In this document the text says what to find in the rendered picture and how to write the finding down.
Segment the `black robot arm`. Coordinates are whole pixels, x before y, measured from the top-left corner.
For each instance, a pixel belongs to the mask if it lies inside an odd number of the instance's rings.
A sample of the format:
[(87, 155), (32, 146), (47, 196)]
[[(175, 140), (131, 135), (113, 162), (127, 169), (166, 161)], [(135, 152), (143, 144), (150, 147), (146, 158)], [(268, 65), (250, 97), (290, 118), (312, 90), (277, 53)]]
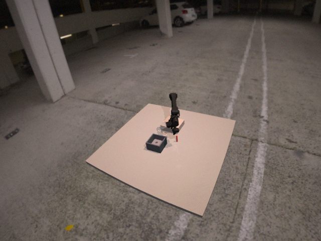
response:
[(176, 102), (178, 95), (176, 93), (170, 93), (169, 97), (170, 97), (170, 100), (172, 101), (172, 110), (171, 110), (171, 117), (170, 117), (170, 119), (172, 120), (169, 122), (166, 122), (167, 128), (170, 128), (173, 126), (177, 127), (179, 125), (178, 118), (180, 118), (180, 111), (178, 110), (177, 102)]

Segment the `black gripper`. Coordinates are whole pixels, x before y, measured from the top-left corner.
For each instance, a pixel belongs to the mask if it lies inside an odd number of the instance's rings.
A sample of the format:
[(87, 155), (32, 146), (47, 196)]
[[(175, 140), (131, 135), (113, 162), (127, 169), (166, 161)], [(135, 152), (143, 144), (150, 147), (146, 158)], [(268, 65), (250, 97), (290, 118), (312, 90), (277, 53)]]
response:
[[(174, 126), (173, 126), (174, 127)], [(172, 131), (173, 131), (173, 134), (175, 135), (176, 133), (179, 132), (179, 129), (177, 127), (171, 127)]]

